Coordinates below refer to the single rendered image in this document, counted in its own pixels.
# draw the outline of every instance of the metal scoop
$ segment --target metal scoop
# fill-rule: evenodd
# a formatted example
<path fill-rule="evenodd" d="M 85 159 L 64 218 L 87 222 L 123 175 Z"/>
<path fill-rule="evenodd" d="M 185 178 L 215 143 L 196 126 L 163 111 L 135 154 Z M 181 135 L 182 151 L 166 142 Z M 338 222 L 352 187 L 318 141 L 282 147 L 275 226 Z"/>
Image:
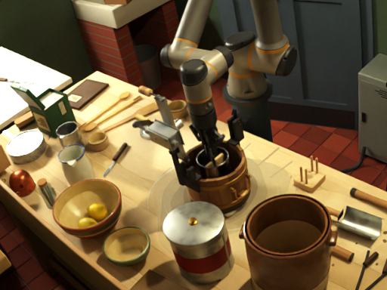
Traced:
<path fill-rule="evenodd" d="M 329 209 L 329 211 L 331 215 L 337 217 L 338 221 L 335 222 L 337 227 L 372 239 L 373 241 L 380 236 L 382 230 L 382 218 L 380 217 L 347 206 L 344 217 L 340 221 L 340 218 L 343 216 L 343 211 L 339 212 L 334 209 L 332 211 Z"/>

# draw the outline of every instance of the green bowl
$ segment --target green bowl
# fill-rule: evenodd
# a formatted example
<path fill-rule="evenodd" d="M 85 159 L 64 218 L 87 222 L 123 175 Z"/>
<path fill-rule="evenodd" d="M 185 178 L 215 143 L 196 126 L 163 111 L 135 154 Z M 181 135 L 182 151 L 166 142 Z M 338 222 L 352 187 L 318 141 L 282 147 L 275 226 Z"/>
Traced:
<path fill-rule="evenodd" d="M 150 237 L 139 227 L 123 227 L 105 239 L 102 251 L 118 266 L 131 266 L 144 260 L 150 250 Z"/>

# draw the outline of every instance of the red tile floor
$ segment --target red tile floor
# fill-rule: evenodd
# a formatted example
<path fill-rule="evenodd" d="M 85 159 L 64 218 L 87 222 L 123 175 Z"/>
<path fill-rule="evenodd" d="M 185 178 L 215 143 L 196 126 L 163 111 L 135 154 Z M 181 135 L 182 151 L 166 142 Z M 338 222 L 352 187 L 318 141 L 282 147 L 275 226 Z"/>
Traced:
<path fill-rule="evenodd" d="M 212 86 L 218 119 L 226 122 L 231 115 L 231 105 L 222 97 L 225 79 Z M 184 99 L 181 83 L 167 80 L 155 93 L 168 99 Z M 271 121 L 274 143 L 303 156 L 313 155 L 331 168 L 342 170 L 358 163 L 358 132 L 282 121 Z M 385 190 L 387 164 L 366 157 L 360 168 L 347 174 Z M 24 241 L 11 216 L 0 203 L 0 245 L 5 250 L 15 271 L 0 280 L 1 290 L 70 290 L 73 287 L 59 274 L 50 277 L 39 265 L 32 250 Z"/>

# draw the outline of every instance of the lemon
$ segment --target lemon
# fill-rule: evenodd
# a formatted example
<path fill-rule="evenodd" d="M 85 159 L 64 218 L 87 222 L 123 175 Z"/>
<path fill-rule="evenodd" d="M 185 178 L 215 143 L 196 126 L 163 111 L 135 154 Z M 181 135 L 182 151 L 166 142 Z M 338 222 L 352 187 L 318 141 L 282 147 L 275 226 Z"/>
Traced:
<path fill-rule="evenodd" d="M 107 209 L 104 205 L 93 203 L 88 207 L 88 215 L 97 221 L 103 220 L 107 215 Z"/>
<path fill-rule="evenodd" d="M 96 220 L 89 217 L 84 217 L 79 220 L 78 228 L 83 229 L 84 227 L 91 227 L 91 226 L 94 226 L 95 224 L 98 224 Z"/>

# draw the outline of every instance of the large brown pot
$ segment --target large brown pot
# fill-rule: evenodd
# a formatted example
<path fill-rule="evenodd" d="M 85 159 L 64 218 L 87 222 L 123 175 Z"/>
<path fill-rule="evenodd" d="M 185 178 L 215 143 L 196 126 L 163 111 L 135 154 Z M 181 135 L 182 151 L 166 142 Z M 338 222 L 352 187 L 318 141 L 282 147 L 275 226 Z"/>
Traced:
<path fill-rule="evenodd" d="M 194 202 L 210 202 L 226 213 L 234 211 L 246 202 L 251 190 L 251 176 L 240 145 L 233 146 L 223 142 L 220 147 L 225 148 L 230 155 L 231 173 L 217 178 L 200 179 L 200 192 L 188 188 L 188 195 Z M 193 166 L 197 174 L 200 174 L 200 169 L 195 160 L 202 149 L 203 145 L 198 145 L 187 151 L 191 160 L 187 167 Z"/>
<path fill-rule="evenodd" d="M 328 210 L 307 196 L 275 196 L 258 204 L 240 231 L 257 290 L 324 290 L 337 232 Z"/>

